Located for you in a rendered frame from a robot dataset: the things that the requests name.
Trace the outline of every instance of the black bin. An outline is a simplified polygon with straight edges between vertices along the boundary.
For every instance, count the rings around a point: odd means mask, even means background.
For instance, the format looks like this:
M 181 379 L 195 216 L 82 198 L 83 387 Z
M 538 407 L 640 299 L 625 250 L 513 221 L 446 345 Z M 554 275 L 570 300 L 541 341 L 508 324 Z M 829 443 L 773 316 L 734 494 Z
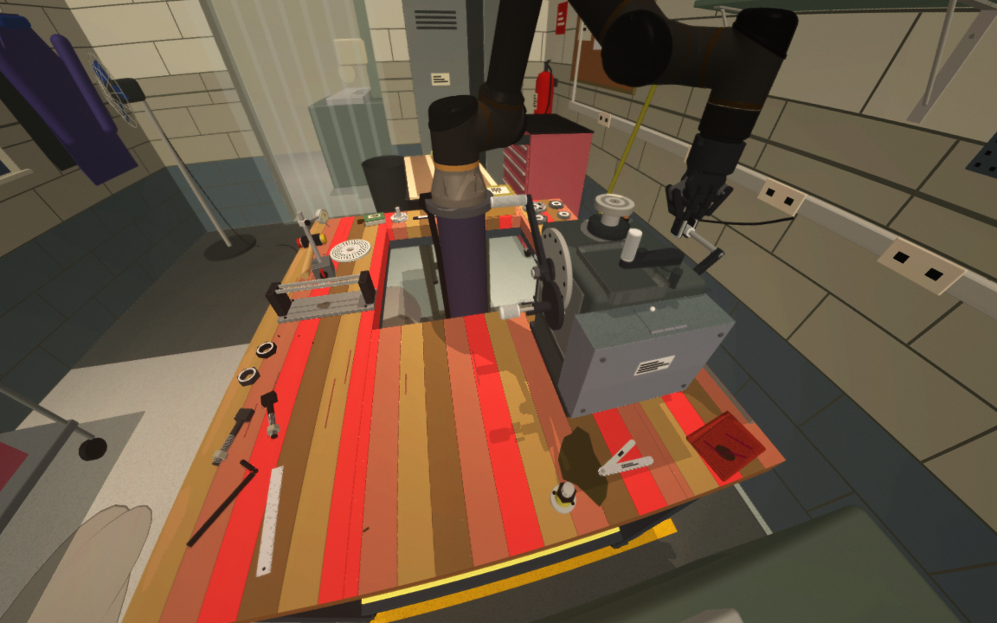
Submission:
M 412 209 L 407 189 L 407 161 L 403 157 L 373 157 L 363 161 L 364 180 L 371 190 L 376 212 L 395 212 L 395 206 Z

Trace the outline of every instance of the green shelf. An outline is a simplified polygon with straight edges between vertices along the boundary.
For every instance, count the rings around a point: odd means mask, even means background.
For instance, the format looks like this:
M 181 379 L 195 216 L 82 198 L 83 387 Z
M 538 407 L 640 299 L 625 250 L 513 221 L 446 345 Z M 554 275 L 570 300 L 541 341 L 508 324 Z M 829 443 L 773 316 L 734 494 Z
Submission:
M 947 0 L 696 0 L 696 9 L 729 7 L 732 9 L 747 9 L 764 7 L 768 9 L 787 9 L 787 11 L 863 11 L 886 9 L 945 9 L 949 6 Z M 957 9 L 969 8 L 964 3 L 957 3 Z

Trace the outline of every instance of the yellow pole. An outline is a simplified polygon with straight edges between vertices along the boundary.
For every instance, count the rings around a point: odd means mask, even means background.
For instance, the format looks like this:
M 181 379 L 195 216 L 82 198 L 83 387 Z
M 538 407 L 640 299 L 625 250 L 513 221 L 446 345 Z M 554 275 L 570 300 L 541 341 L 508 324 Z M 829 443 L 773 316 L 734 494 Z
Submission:
M 653 101 L 653 93 L 656 93 L 656 84 L 653 84 L 653 87 L 648 90 L 648 98 L 645 98 L 645 105 L 640 109 L 640 115 L 637 117 L 637 123 L 634 124 L 634 130 L 629 134 L 629 142 L 626 143 L 626 150 L 621 153 L 621 160 L 618 161 L 618 169 L 614 171 L 614 180 L 610 180 L 610 188 L 606 189 L 607 193 L 614 192 L 614 185 L 618 183 L 618 177 L 621 176 L 621 167 L 626 165 L 626 158 L 629 157 L 629 149 L 634 146 L 634 138 L 637 138 L 637 131 L 640 130 L 640 123 L 645 121 L 645 113 L 648 111 L 648 104 Z

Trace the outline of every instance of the white ruler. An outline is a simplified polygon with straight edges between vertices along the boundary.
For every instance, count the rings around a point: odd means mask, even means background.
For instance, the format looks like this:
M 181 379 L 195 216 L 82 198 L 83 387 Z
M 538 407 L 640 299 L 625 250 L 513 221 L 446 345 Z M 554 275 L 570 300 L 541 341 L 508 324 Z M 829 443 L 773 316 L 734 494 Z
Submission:
M 280 517 L 280 489 L 284 482 L 284 466 L 272 470 L 268 481 L 268 505 L 264 509 L 264 529 L 261 530 L 261 556 L 256 561 L 256 576 L 272 573 L 272 552 L 276 549 L 276 520 Z

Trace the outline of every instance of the power socket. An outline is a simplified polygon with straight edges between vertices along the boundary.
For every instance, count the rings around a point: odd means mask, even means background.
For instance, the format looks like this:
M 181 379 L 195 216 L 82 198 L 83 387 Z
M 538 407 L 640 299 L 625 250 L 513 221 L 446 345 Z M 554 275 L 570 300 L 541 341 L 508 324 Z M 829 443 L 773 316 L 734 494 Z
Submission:
M 791 186 L 781 184 L 769 177 L 768 181 L 764 182 L 764 188 L 760 189 L 758 197 L 760 201 L 766 202 L 772 208 L 795 216 L 799 213 L 799 208 L 802 208 L 802 202 L 807 200 L 807 193 L 792 189 Z
M 967 268 L 957 266 L 937 253 L 927 251 L 903 238 L 895 238 L 887 251 L 879 256 L 879 264 L 938 296 L 968 272 Z

